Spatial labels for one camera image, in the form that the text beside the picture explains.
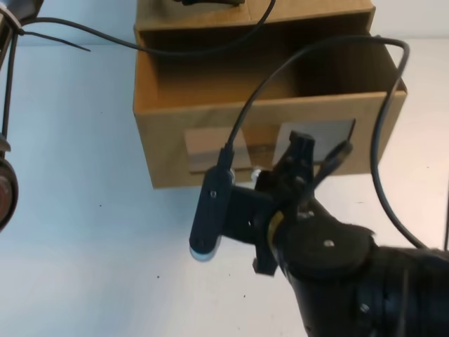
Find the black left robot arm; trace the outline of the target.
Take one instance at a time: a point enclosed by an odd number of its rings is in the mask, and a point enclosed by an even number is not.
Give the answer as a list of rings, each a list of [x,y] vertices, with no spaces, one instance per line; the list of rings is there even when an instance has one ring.
[[[4,96],[3,117],[1,123],[1,229],[4,229],[18,204],[18,179],[11,164],[6,160],[6,153],[11,151],[8,142],[8,123],[13,85],[13,68],[18,37],[22,23],[36,18],[41,10],[42,1],[2,1],[1,2],[1,61],[8,57],[6,89]]]

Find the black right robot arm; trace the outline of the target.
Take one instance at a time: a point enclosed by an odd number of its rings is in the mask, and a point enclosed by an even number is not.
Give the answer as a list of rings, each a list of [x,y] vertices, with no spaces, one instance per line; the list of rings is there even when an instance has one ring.
[[[314,171],[314,139],[292,133],[254,189],[233,187],[222,233],[256,249],[258,274],[282,271],[309,336],[447,336],[448,253],[380,246],[315,198],[348,157],[343,141]]]

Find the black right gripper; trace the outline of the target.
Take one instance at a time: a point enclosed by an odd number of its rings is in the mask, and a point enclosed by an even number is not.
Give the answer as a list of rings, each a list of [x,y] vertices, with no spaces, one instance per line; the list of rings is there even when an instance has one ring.
[[[291,133],[286,151],[254,189],[233,187],[222,233],[255,247],[256,273],[283,273],[309,336],[372,336],[372,317],[359,298],[372,232],[340,222],[314,196],[352,147],[341,142],[315,171],[314,146],[311,136]]]

